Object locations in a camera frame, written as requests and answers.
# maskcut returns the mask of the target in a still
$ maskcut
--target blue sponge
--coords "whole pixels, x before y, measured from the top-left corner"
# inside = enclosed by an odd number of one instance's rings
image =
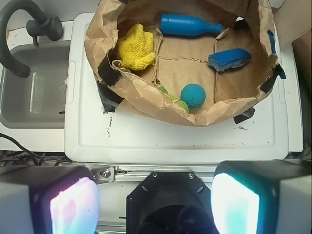
[[[208,65],[214,67],[217,72],[223,72],[229,68],[242,67],[250,58],[251,54],[243,49],[225,50],[209,55]]]

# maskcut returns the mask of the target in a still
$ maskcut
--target black cable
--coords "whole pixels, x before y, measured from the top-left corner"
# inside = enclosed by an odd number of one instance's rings
[[[24,159],[30,159],[30,160],[32,160],[32,162],[34,163],[35,166],[38,166],[37,159],[32,155],[25,154],[25,155],[19,156],[18,159],[23,160],[23,161],[24,161]]]
[[[40,157],[40,156],[36,155],[35,153],[31,152],[30,150],[26,149],[24,146],[19,144],[14,138],[12,138],[10,136],[8,136],[6,134],[3,134],[3,133],[0,133],[0,137],[9,140],[10,142],[14,143],[17,147],[19,147],[20,149],[22,149],[25,152],[29,153],[30,155],[32,155],[34,157],[37,157],[37,158]]]
[[[43,164],[44,158],[40,159],[39,161],[39,166],[41,166]]]
[[[55,167],[55,166],[58,166],[60,163],[61,163],[60,161],[57,161],[57,162],[54,164],[54,167]]]
[[[0,159],[5,158],[5,157],[12,157],[12,156],[15,156],[15,155],[20,155],[22,153],[23,153],[22,151],[14,151],[14,152],[8,153],[6,155],[2,155],[0,157]]]
[[[10,137],[10,136],[8,136],[6,134],[3,134],[3,133],[0,133],[0,137],[9,140],[10,142],[12,142],[16,146],[18,146],[20,149],[24,150],[25,152],[27,152],[28,154],[32,155],[33,157],[35,157],[37,159],[42,159],[42,158],[48,159],[48,158],[50,158],[50,159],[53,159],[53,160],[56,160],[56,161],[60,161],[60,162],[71,162],[70,159],[68,159],[68,160],[61,160],[61,159],[58,159],[58,158],[53,157],[53,156],[39,156],[39,155],[36,155],[35,153],[31,152],[30,150],[26,149],[21,144],[19,144],[14,138],[12,138],[12,137]]]
[[[303,157],[306,157],[310,152],[311,152],[311,148],[307,154],[303,155]]]
[[[0,160],[0,162],[5,162],[5,164],[3,166],[6,166],[9,162],[21,162],[26,166],[30,166],[28,162],[23,161],[23,160],[19,160],[19,159],[6,159],[6,160]]]

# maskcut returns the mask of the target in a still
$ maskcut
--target black tape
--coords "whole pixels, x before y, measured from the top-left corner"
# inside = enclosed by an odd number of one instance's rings
[[[260,86],[260,90],[262,90],[265,93],[268,93],[273,88],[277,76],[282,75],[282,74],[285,75],[284,70],[280,64],[278,64],[275,68],[273,68],[272,71],[273,71],[273,75],[271,76],[271,78],[269,78],[266,82],[264,82]]]
[[[117,84],[117,82],[122,79],[122,74],[118,70],[114,70],[111,67],[111,64],[109,62],[108,56],[106,55],[99,67],[97,68],[97,71],[103,81],[108,86],[113,86]]]
[[[103,85],[99,82],[97,82],[97,88],[104,110],[108,112],[115,112],[115,108],[121,104],[124,98],[115,94],[107,87],[107,85]]]
[[[241,113],[240,115],[235,116],[233,119],[236,124],[239,124],[245,120],[250,119],[254,115],[254,112],[255,108],[251,107],[247,111]]]
[[[239,31],[241,29],[247,29],[247,28],[249,28],[249,26],[248,26],[247,22],[244,19],[241,19],[240,21],[237,21],[235,23],[235,26],[234,26],[234,29],[236,31]]]

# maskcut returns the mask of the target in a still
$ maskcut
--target faucet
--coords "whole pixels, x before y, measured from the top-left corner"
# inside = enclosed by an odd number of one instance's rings
[[[6,28],[12,14],[17,10],[27,11],[34,20],[26,24],[27,32],[33,37],[37,45],[37,36],[46,35],[50,40],[56,41],[63,36],[62,22],[59,17],[51,17],[43,13],[31,0],[12,0],[0,12],[0,62],[14,75],[26,78],[30,75],[30,68],[18,62],[11,54],[6,41]]]

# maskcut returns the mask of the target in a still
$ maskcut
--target metal bracket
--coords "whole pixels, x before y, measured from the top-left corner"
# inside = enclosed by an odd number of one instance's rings
[[[90,168],[90,171],[96,184],[114,182],[115,180],[114,166],[94,165]]]

